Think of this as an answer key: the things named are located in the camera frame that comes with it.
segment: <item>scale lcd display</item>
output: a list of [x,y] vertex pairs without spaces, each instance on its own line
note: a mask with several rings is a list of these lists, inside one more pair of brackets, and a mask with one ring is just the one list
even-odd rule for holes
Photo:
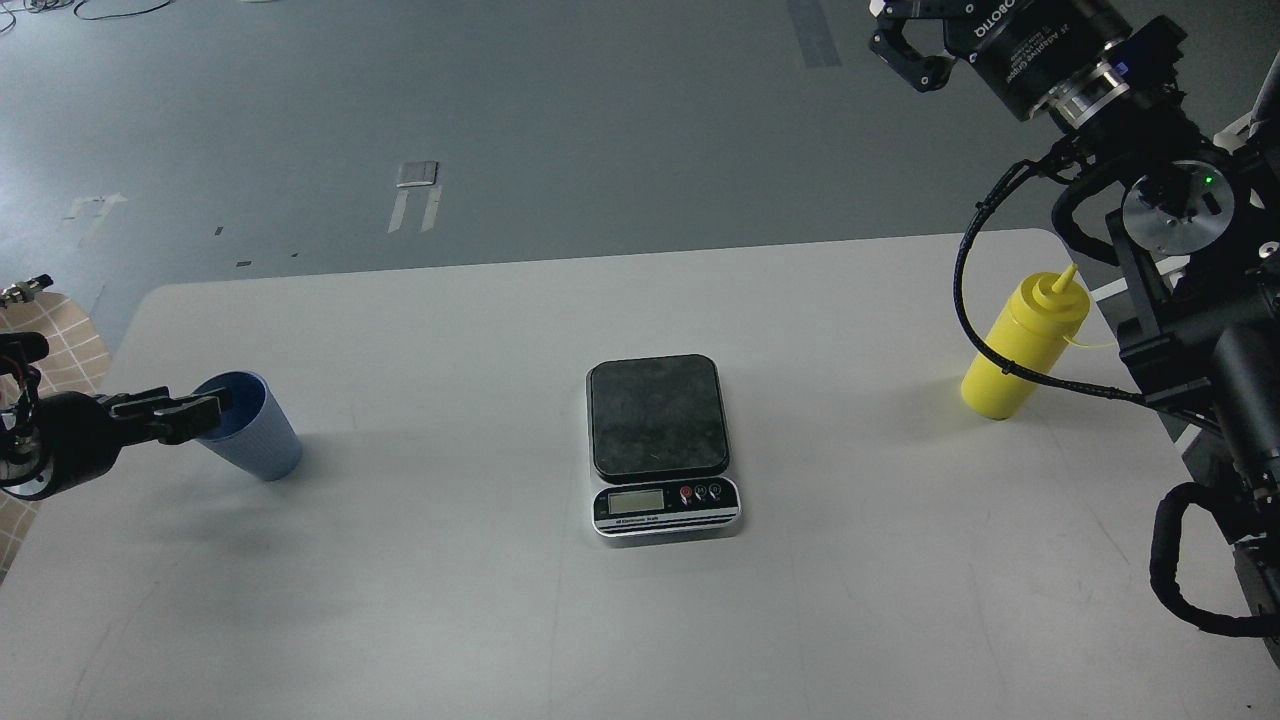
[[609,493],[609,515],[640,512],[641,510],[662,510],[662,489]]

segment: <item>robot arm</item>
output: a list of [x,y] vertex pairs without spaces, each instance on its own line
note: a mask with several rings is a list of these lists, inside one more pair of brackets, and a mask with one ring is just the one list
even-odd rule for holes
[[[51,283],[47,275],[18,283],[0,292],[0,307],[31,301]],[[0,377],[13,377],[18,388],[13,405],[0,410],[0,489],[14,497],[41,500],[92,480],[129,445],[187,442],[218,427],[230,407],[225,389],[177,398],[164,387],[41,397],[40,370],[32,364],[47,355],[40,333],[0,333]]]
[[[1044,160],[1020,167],[1066,182],[1055,229],[1071,250],[1124,274],[1135,313],[1116,334],[1142,391],[1137,400],[1193,419],[1225,448],[1220,471],[1161,503],[1152,588],[1202,630],[1268,638],[1280,665],[1280,58],[1251,128],[1239,133],[1247,140],[1228,152],[1181,110],[1174,64],[1185,33],[1167,18],[1132,32],[1106,0],[886,0],[873,3],[872,14],[872,51],[918,91],[938,90],[955,61],[968,61],[1015,117],[1048,113],[1064,132]],[[946,55],[924,58],[908,44],[904,27],[916,19],[942,22]],[[1061,173],[1073,165],[1079,170],[1066,181]],[[979,205],[966,242],[1016,184],[1002,181]],[[1091,237],[1074,213],[1115,184],[1124,201],[1106,215],[1110,238]],[[1156,270],[1158,256],[1188,258],[1176,284]],[[959,293],[957,310],[968,324]],[[970,340],[984,355],[991,350]],[[1034,382],[1075,384],[1001,360]],[[1178,546],[1190,505],[1212,512],[1233,544],[1253,618],[1216,615],[1181,597]]]

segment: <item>black cable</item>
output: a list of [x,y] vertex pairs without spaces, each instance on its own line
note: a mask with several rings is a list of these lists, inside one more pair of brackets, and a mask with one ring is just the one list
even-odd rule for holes
[[[964,270],[969,261],[969,252],[973,250],[973,242],[978,237],[978,232],[984,224],[987,224],[987,220],[996,214],[996,209],[1000,208],[1000,205],[1007,200],[1009,196],[1012,195],[1014,191],[1016,191],[1024,182],[1038,174],[1046,176],[1052,172],[1056,172],[1056,169],[1052,168],[1047,159],[1041,160],[1039,163],[1032,160],[1019,160],[1005,172],[1005,174],[996,182],[995,187],[991,188],[987,197],[978,204],[978,211],[974,213],[973,219],[969,222],[969,227],[965,229],[964,237],[960,240],[960,249],[956,251],[955,275],[952,277],[951,284],[951,295],[956,309],[956,318],[960,320],[960,329],[964,331],[969,342],[978,348],[978,352],[1000,368],[1000,370],[1005,374],[1010,374],[1015,378],[1021,378],[1036,384],[1066,389],[1092,397],[1102,397],[1105,400],[1123,400],[1125,402],[1132,402],[1134,405],[1155,410],[1155,407],[1152,407],[1140,393],[1126,392],[1116,387],[1064,380],[1061,378],[1037,373],[1030,368],[1024,368],[987,345],[982,336],[978,334],[978,331],[974,329],[973,323],[969,320],[969,313],[965,310],[964,305]],[[1219,428],[1213,420],[1204,418],[1198,413],[1189,410],[1170,410],[1169,414],[1179,420],[1183,420],[1184,423],[1196,425],[1210,433],[1217,436],[1222,434],[1221,428]]]
[[1233,514],[1230,496],[1204,486],[1183,483],[1169,491],[1156,510],[1156,525],[1151,536],[1151,589],[1155,591],[1156,598],[1176,618],[1206,633],[1231,638],[1280,635],[1280,615],[1244,618],[1219,615],[1196,607],[1183,597],[1178,585],[1178,553],[1183,538],[1183,515],[1190,505],[1208,510],[1215,519],[1230,518]]
[[28,13],[36,14],[65,8],[74,1],[76,0],[22,0],[22,5]]
[[84,15],[79,14],[79,9],[83,8],[87,3],[88,3],[88,0],[79,0],[79,3],[76,3],[76,6],[72,8],[72,13],[77,18],[79,18],[82,20],[108,20],[108,19],[111,19],[111,18],[133,18],[133,17],[137,17],[137,15],[145,15],[147,13],[154,13],[154,12],[159,10],[160,8],[168,8],[169,5],[174,4],[174,0],[164,0],[164,3],[156,5],[155,8],[147,8],[146,10],[138,10],[136,13],[120,13],[118,15],[96,15],[96,17],[92,17],[92,18],[86,18]]
[[1126,152],[1080,170],[1075,181],[1057,197],[1050,219],[1053,223],[1053,232],[1062,238],[1068,247],[1107,265],[1120,264],[1116,251],[1110,243],[1080,229],[1080,225],[1075,223],[1075,210],[1085,200],[1115,183],[1120,173],[1126,170],[1133,161],[1134,155]]
[[1048,178],[1048,179],[1056,182],[1057,184],[1071,184],[1073,182],[1075,182],[1071,178],[1062,177],[1059,173],[1051,173],[1051,172],[1043,172],[1043,173],[1041,173],[1041,177],[1042,178]]

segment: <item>blue plastic cup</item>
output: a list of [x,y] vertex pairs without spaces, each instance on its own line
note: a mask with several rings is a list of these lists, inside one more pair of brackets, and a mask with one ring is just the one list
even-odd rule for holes
[[221,424],[196,442],[262,480],[278,480],[297,468],[302,442],[261,375],[223,373],[201,383],[196,392],[216,388],[230,391],[232,407],[223,413]]

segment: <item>digital kitchen scale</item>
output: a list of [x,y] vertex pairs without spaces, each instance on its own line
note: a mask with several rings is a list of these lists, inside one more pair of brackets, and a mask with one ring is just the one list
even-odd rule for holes
[[739,519],[737,486],[728,478],[667,480],[600,491],[591,525],[604,537],[722,528]]
[[611,487],[591,501],[608,537],[713,530],[742,512],[721,475],[728,432],[716,364],[703,355],[602,363],[586,377],[591,465]]

